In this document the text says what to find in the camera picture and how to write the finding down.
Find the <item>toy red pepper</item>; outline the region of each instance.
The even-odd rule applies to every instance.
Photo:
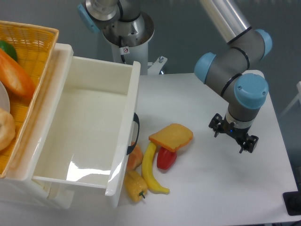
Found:
[[[162,170],[169,169],[177,158],[177,152],[171,152],[161,147],[157,156],[157,167]]]

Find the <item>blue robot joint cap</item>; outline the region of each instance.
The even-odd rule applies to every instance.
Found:
[[[267,81],[260,75],[247,73],[239,77],[234,86],[237,101],[245,108],[260,108],[268,95]]]

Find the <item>toy orange fruit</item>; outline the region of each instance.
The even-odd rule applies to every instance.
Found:
[[[143,159],[143,153],[141,151],[141,148],[138,144],[136,144],[136,147],[133,149],[131,154],[128,156],[127,160],[127,171],[134,170],[138,166],[141,165]]]

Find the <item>toy bread slice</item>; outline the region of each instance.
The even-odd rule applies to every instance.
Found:
[[[149,136],[149,140],[171,152],[187,145],[193,138],[193,132],[181,124],[170,124],[157,133]]]

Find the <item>black handle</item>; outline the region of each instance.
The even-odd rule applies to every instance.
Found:
[[[134,122],[136,122],[138,124],[138,132],[137,132],[137,137],[136,137],[136,141],[135,143],[133,143],[133,145],[127,147],[127,155],[131,154],[131,152],[133,151],[133,149],[136,147],[137,141],[138,141],[138,137],[139,137],[139,130],[140,130],[140,122],[139,122],[139,117],[136,113],[134,113]]]

